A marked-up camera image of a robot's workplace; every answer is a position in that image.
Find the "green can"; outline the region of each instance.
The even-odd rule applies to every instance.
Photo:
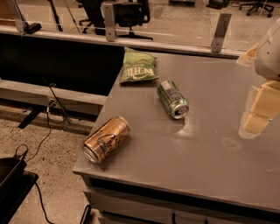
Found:
[[[189,111],[189,103],[171,80],[165,80],[157,87],[157,94],[168,114],[175,119],[184,117]]]

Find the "copper-colored can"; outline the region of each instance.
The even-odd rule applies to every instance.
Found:
[[[85,141],[83,151],[90,161],[100,163],[123,142],[129,132],[130,125],[123,117],[113,117]]]

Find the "office chair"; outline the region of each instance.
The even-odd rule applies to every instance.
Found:
[[[272,17],[272,11],[274,10],[274,6],[269,5],[269,4],[264,4],[264,3],[262,3],[261,0],[259,0],[257,3],[242,3],[239,6],[239,10],[241,10],[242,6],[245,6],[245,5],[251,6],[251,8],[248,10],[248,12],[246,14],[248,17],[251,15],[252,10],[257,11],[259,8],[264,8],[269,13],[268,18]]]
[[[141,26],[150,22],[151,15],[148,0],[137,0],[136,3],[133,3],[132,0],[127,3],[117,3],[114,5],[114,12],[115,22],[121,27],[129,27],[129,34],[119,35],[118,37],[153,40],[151,37],[136,35],[132,31],[132,26]]]
[[[87,29],[94,25],[95,33],[97,35],[105,35],[105,24],[102,16],[101,5],[104,0],[76,0],[79,8],[84,8],[87,13],[87,19],[79,21],[79,26],[83,26],[82,23],[88,22],[82,33],[87,33]]]

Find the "floor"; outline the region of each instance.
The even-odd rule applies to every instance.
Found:
[[[86,17],[83,9],[78,8],[74,0],[54,0],[64,32],[76,33],[73,20],[66,8],[65,1],[76,21]],[[43,30],[56,31],[53,15],[48,1],[17,0],[21,11],[28,21],[40,21]],[[206,0],[197,0],[195,5],[175,3],[169,5],[167,0],[151,0],[151,21],[143,27],[134,28],[145,35],[152,36],[155,41],[176,44],[210,46],[220,12],[232,13],[232,20],[227,31],[224,47],[230,49],[249,49],[267,31],[268,27],[280,17],[280,3],[273,3],[276,8],[273,17],[260,11],[246,16],[246,9],[238,10],[239,3],[230,2],[223,10],[206,7]],[[88,35],[95,35],[93,28]],[[19,129],[20,121],[29,113],[28,108],[18,109],[0,107],[0,158],[12,156],[16,148],[26,144],[29,148],[27,159],[36,152],[40,142],[49,133],[46,114],[40,114],[25,129]],[[84,194],[82,179],[73,175],[72,168],[81,153],[83,141],[92,127],[92,122],[73,120],[65,131],[61,126],[51,123],[52,131],[41,144],[38,155],[28,162],[27,171],[39,175],[38,185],[41,189],[48,218],[54,223],[80,223],[85,206],[88,204]],[[98,212],[94,211],[94,224]],[[24,203],[17,210],[10,224],[46,223],[39,204],[39,194],[32,188]]]

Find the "green bag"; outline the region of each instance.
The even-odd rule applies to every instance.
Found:
[[[124,49],[120,83],[127,81],[148,81],[158,79],[155,69],[157,57],[128,47]]]

